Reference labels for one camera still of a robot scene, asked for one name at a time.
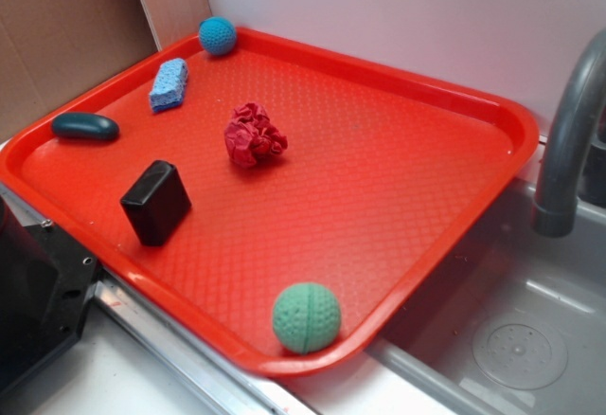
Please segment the red fabric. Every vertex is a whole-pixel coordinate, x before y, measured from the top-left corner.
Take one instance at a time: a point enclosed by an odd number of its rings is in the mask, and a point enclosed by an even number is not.
[[[224,133],[229,158],[246,169],[288,148],[286,136],[269,122],[267,112],[256,102],[235,108]]]

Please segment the blue sponge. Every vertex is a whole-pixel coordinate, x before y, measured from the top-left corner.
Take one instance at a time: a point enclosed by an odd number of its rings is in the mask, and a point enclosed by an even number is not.
[[[186,94],[187,64],[181,58],[162,63],[150,92],[151,109],[155,112],[183,103]]]
[[[211,55],[225,55],[236,45],[236,29],[227,19],[210,17],[200,24],[200,44]]]

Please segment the sink basin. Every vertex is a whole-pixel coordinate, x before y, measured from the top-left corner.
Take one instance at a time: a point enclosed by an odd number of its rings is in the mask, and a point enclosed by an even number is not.
[[[544,238],[532,195],[515,180],[371,347],[459,413],[606,410],[606,215]]]

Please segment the black eraser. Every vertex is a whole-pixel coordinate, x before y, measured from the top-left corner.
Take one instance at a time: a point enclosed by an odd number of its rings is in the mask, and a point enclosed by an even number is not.
[[[141,244],[161,246],[191,209],[177,168],[154,161],[120,199]]]

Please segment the teal ball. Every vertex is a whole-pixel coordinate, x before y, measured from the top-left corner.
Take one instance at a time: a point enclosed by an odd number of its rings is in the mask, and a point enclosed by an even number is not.
[[[341,328],[341,307],[336,296],[314,282],[295,284],[277,298],[273,326],[289,351],[307,354],[329,346]]]
[[[236,45],[234,26],[222,17],[210,17],[200,24],[198,38],[202,48],[214,56],[226,55]]]

